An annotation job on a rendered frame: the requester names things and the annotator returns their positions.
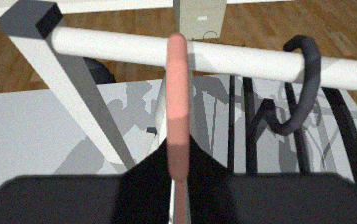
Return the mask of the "black wire hanger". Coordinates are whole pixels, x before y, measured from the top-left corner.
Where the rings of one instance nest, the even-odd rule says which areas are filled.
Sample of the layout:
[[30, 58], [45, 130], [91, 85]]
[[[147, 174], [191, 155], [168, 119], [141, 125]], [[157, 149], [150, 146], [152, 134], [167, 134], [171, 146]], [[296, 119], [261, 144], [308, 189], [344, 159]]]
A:
[[[252, 78], [242, 77], [245, 104], [246, 173], [258, 173], [256, 142], [269, 125], [273, 133], [288, 136], [305, 122], [314, 107], [321, 83], [321, 54], [312, 37], [296, 35], [283, 45], [283, 51], [301, 49], [304, 57], [304, 82], [298, 104], [283, 124], [276, 116], [273, 99], [264, 98], [255, 114]], [[229, 80], [229, 125], [227, 168], [234, 172], [235, 76]]]
[[[297, 106], [292, 83], [285, 82], [290, 116]], [[339, 127], [355, 184], [357, 185], [357, 129], [339, 89], [321, 87]], [[300, 172], [310, 172], [302, 127], [293, 133]]]

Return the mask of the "white t-shirt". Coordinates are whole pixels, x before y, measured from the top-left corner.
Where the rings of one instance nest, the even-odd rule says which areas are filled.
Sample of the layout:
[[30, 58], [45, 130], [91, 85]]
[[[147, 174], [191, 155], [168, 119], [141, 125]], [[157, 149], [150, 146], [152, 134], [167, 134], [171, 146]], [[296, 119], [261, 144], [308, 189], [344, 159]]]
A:
[[[160, 88], [160, 92], [158, 95], [155, 112], [154, 112], [154, 120], [155, 120], [157, 135], [154, 137], [153, 141], [151, 142], [146, 157], [150, 155], [152, 152], [154, 152], [167, 136], [166, 67], [164, 68], [165, 68], [165, 74], [162, 80], [162, 84], [161, 84], [161, 88]], [[194, 84], [193, 84], [192, 70], [188, 70], [188, 73], [189, 73], [189, 133], [198, 144], [198, 134], [195, 124], [195, 108], [194, 108], [194, 99], [193, 99]], [[185, 198], [185, 224], [191, 224], [187, 179], [184, 181], [184, 198]], [[176, 224], [176, 182], [174, 182], [173, 180], [172, 180], [172, 189], [171, 189], [169, 224]]]

